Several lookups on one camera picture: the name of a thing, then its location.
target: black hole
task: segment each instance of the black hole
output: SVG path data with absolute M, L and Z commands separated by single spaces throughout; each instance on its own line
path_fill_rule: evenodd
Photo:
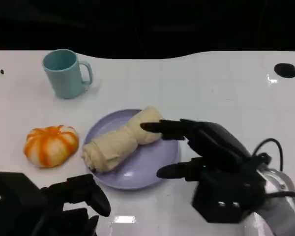
M 283 78 L 293 78 L 295 77 L 295 66 L 288 63 L 279 63 L 275 65 L 274 71 L 276 74 Z

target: plate rim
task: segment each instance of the plate rim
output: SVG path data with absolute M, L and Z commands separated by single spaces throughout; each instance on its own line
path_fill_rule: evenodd
M 86 139 L 87 139 L 87 137 L 89 136 L 89 133 L 91 132 L 92 129 L 95 128 L 95 126 L 96 126 L 99 122 L 101 122 L 102 120 L 106 119 L 107 117 L 109 117 L 109 116 L 111 116 L 111 115 L 113 115 L 113 114 L 115 114 L 115 113 L 125 112 L 125 111 L 137 111 L 137 112 L 140 112 L 140 111 L 142 111 L 142 110 L 141 110 L 141 109 L 122 109 L 122 110 L 118 110 L 118 111 L 111 112 L 111 113 L 109 113 L 109 114 L 103 116 L 101 119 L 99 119 L 99 120 L 98 120 L 98 121 L 97 121 L 97 122 L 91 127 L 91 129 L 88 130 L 88 133 L 87 133 L 87 135 L 86 135 L 86 137 L 85 137 L 85 139 L 84 139 L 84 141 L 83 141 L 83 145 L 87 144 L 87 143 L 86 143 Z M 178 161 L 180 160 L 180 156 L 181 156 L 179 142 L 178 142 L 178 140 L 175 140 L 175 141 L 176 141 L 176 143 L 177 143 L 177 155 L 176 155 L 176 157 L 175 157 L 175 159 L 174 159 L 174 161 L 173 161 L 173 164 L 176 163 L 176 162 L 178 162 Z M 148 187 L 148 186 L 152 186 L 152 185 L 157 184 L 157 183 L 159 183 L 159 182 L 161 182 L 161 181 L 164 180 L 164 179 L 162 179 L 162 178 L 157 178 L 155 181 L 153 181 L 153 182 L 151 182 L 151 183 L 148 183 L 148 184 L 145 184 L 145 185 L 142 185 L 142 186 L 140 186 L 140 187 L 119 187 L 119 186 L 116 186 L 116 185 L 113 185 L 113 184 L 106 183 L 105 181 L 103 181 L 102 179 L 100 179 L 99 177 L 97 177 L 97 176 L 95 175 L 95 173 L 94 173 L 94 172 L 93 172 L 88 166 L 87 166 L 87 168 L 89 169 L 89 171 L 91 171 L 91 173 L 92 173 L 94 179 L 96 179 L 97 181 L 99 181 L 100 183 L 102 183 L 102 184 L 104 184 L 104 185 L 106 185 L 106 186 L 109 186 L 109 187 L 111 187 L 111 188 L 115 188 L 115 189 L 122 189 L 122 190 L 137 190 L 137 189 L 146 188 L 146 187 Z

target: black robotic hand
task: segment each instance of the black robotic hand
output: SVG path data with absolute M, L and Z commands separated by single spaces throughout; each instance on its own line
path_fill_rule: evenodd
M 164 140 L 188 139 L 201 157 L 161 168 L 160 178 L 197 181 L 192 206 L 211 223 L 238 223 L 263 204 L 265 183 L 257 169 L 270 163 L 270 156 L 254 156 L 224 127 L 212 122 L 160 120 L 141 128 L 161 133 Z
M 0 172 L 0 236 L 95 236 L 98 215 L 86 208 L 63 210 L 64 203 L 86 202 L 109 216 L 109 201 L 91 174 L 39 189 L 22 173 Z

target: mug handle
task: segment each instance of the mug handle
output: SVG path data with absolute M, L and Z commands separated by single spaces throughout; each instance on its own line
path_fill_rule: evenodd
M 90 64 L 84 60 L 80 60 L 80 61 L 78 61 L 78 63 L 80 65 L 85 65 L 86 68 L 88 69 L 89 81 L 83 81 L 83 84 L 90 85 L 91 83 L 93 83 L 93 73 L 92 73 L 92 68 L 91 68 Z

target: lavender plate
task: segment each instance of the lavender plate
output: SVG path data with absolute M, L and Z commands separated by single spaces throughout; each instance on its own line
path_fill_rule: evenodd
M 123 126 L 141 110 L 128 109 L 113 112 L 97 122 L 88 132 L 84 144 L 92 138 Z M 113 188 L 140 189 L 158 183 L 162 179 L 156 172 L 163 166 L 178 162 L 180 151 L 178 141 L 158 140 L 138 148 L 114 170 L 106 173 L 94 172 L 95 179 Z

